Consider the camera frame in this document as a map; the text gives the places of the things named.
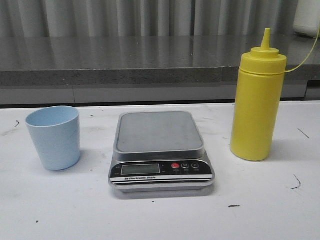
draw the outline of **cup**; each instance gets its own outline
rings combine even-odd
[[[27,116],[25,122],[45,169],[63,170],[79,161],[80,123],[76,108],[43,108]]]

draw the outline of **electronic scale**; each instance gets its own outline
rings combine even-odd
[[[119,117],[109,183],[122,192],[196,190],[215,172],[188,112],[134,112]]]

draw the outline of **white tabletop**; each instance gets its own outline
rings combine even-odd
[[[282,102],[267,160],[230,152],[234,104],[79,107],[79,163],[45,170],[26,128],[0,110],[0,239],[320,239],[320,101]],[[108,174],[118,117],[188,111],[216,173],[198,191],[121,193]]]

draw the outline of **scale button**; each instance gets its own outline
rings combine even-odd
[[[178,169],[178,168],[180,168],[180,164],[179,163],[172,163],[171,164],[171,167],[173,168],[173,169]]]
[[[193,163],[191,163],[191,167],[193,167],[194,169],[198,169],[198,168],[200,168],[200,164],[197,162],[193,162]]]
[[[183,169],[188,169],[188,168],[190,167],[190,165],[189,165],[188,163],[182,163],[182,164],[181,164],[181,167],[182,167]]]

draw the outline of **yellow squeeze bottle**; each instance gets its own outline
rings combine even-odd
[[[250,161],[269,156],[285,78],[287,57],[270,47],[270,33],[242,55],[239,69],[230,148]]]

